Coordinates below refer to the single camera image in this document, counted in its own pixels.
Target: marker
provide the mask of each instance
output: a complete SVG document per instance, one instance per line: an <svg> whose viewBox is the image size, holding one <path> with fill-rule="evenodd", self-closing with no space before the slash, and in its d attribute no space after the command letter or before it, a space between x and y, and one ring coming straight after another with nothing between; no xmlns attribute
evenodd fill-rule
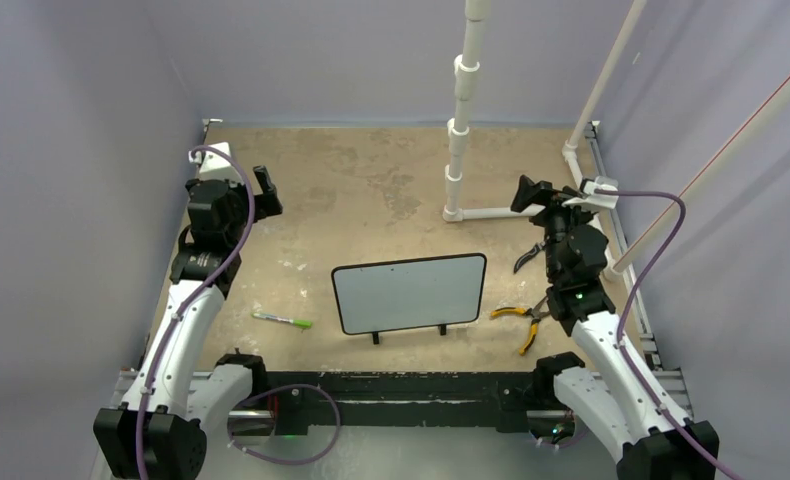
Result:
<svg viewBox="0 0 790 480"><path fill-rule="evenodd" d="M254 318L262 318L263 320L274 320L275 322L291 323L292 325L295 325L298 328L303 328L304 330L313 326L313 322L309 320L278 317L277 315L272 315L270 313L253 312L251 313L251 316Z"/></svg>

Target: purple cable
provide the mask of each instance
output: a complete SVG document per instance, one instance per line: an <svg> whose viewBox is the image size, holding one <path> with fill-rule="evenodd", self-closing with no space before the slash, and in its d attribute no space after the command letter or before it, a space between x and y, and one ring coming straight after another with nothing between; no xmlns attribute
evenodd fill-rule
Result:
<svg viewBox="0 0 790 480"><path fill-rule="evenodd" d="M230 157L230 155L227 155L221 150L207 145L201 145L189 150L189 156L194 158L194 154L197 152L209 152L218 155L219 157L227 160L227 162L230 163L234 169L236 169L242 179L247 179L245 170L243 170L242 167ZM165 329L165 332L160 338L159 343L157 344L156 353L154 354L150 367L148 367L148 375L145 378L145 393L142 393L142 399L139 402L139 411L136 414L136 467L139 470L139 478L142 480L148 480L148 468L145 465L145 444L142 430L145 426L145 413L148 409L148 401L150 395L152 394L149 394L149 392L152 392L154 377L156 376L159 364L162 362L162 355L165 353L168 342L171 340L171 334L174 332L174 329L177 327L177 324L183 317L183 313L189 308L189 305L196 298L198 298L198 296L203 293L204 290L210 287L213 282L215 282L215 279L227 269L227 266L230 265L230 262L239 255L239 251L242 250L242 245L244 245L245 241L248 240L248 236L251 234L251 228L254 226L254 190L251 188L250 181L245 181L244 184L245 192L248 194L248 218L245 223L245 228L242 231L242 238L239 239L239 243L233 247L233 251L230 252L230 255L227 256L224 262L219 265L219 267L210 276L208 276L207 279L198 286L198 288L189 294L189 296L186 297L183 302L180 303L180 306L171 317L171 323L169 323L168 328Z"/></svg>
<svg viewBox="0 0 790 480"><path fill-rule="evenodd" d="M671 193L666 193L666 192L646 192L646 191L635 192L635 191L621 191L621 190L611 191L611 190L598 189L595 190L595 193L601 195L618 196L618 197L666 198L668 200L675 202L678 205L678 208L680 208L678 220L675 222L675 226L672 227L672 231L669 232L669 235L663 241L663 244L660 245L660 248L657 249L657 252L654 253L654 256L651 257L651 260L649 260L648 263L645 265L645 267L642 269L642 272L637 277L636 282L631 287L631 291L628 292L628 302L625 304L625 309L622 310L622 316L619 317L619 326L616 328L616 343L619 345L619 351L622 353L622 357L624 357L625 362L628 364L628 367L630 367L634 376L636 376L637 380L639 380L639 383L640 385L642 385L642 388L645 390L648 396L651 397L651 400L655 404L660 406L660 412L663 414L666 420L668 420L669 423L671 423L672 426L675 427L675 430L677 430L678 433L680 433L681 437L683 437L684 440L686 440L687 443L689 443L690 446L692 446L692 448L694 448L699 453L699 455L704 457L705 460L710 462L710 464L713 465L714 467L718 468L722 473L732 478L733 480L743 480L742 477L736 474L736 472L728 468L725 464L721 463L716 457L711 455L710 452L705 450L705 448L700 443L698 443L694 438L692 438L692 436L689 434L689 432L686 431L686 429L684 429L684 427L680 424L680 422L678 422L678 420L672 415L672 413L669 412L666 406L660 404L660 397L657 395L657 392L654 391L654 388L648 383L648 381L645 380L642 371L640 371L640 369L637 368L636 364L633 362L633 359L631 358L630 353L628 353L627 347L622 342L622 336L624 336L625 334L625 323L628 321L628 316L630 315L631 312L631 306L633 305L633 301L636 298L636 292L639 289L639 285L645 279L646 275L648 275L648 272L651 270L651 267L654 266L654 263L657 262L657 260L660 258L661 255L663 255L663 252L666 250L666 247L668 247L669 244L672 243L672 240L674 240L675 236L678 234L678 230L680 230L681 225L683 225L684 219L686 218L686 204L677 195L673 195Z"/></svg>
<svg viewBox="0 0 790 480"><path fill-rule="evenodd" d="M248 455L251 455L253 457L259 458L260 460L265 460L267 462L276 463L278 465L293 465L293 466L306 465L308 463L313 463L316 460L320 459L321 457L327 455L327 453L330 452L330 450L333 448L333 446L336 445L336 439L339 438L339 431L342 429L342 417L339 415L339 406L336 405L336 401L333 400L333 397L328 395L328 393L325 392L324 390L322 390L321 388L316 387L315 385L306 385L306 384L300 384L300 383L299 384L295 384L295 385L284 385L282 387L273 388L273 389L271 389L271 390L269 390L267 392L263 392L263 393L260 393L259 395L251 397L251 398L245 400L244 402L242 402L241 404L239 404L238 406L252 405L252 404L256 403L257 401L262 400L263 398L265 398L265 397L267 397L269 395L274 395L275 393L285 392L286 390L293 390L293 389L296 389L296 388L298 388L298 389L306 388L307 390L315 390L322 397L324 397L325 400L330 402L330 406L333 407L333 413L336 416L336 431L333 432L333 437L331 437L330 442L327 444L326 447L324 447L324 449L322 449L322 451L318 452L317 454L313 455L312 457L303 458L303 459L300 459L300 460L291 460L291 459L285 459L285 458L271 457L271 456L265 455L263 453L256 452L254 450L249 449L248 447L244 447L244 446L241 446L238 443L236 443L236 440L233 438L233 435L230 432L230 426L228 425L227 435L230 437L230 445L233 445L234 447L238 448L243 453L247 453Z"/></svg>

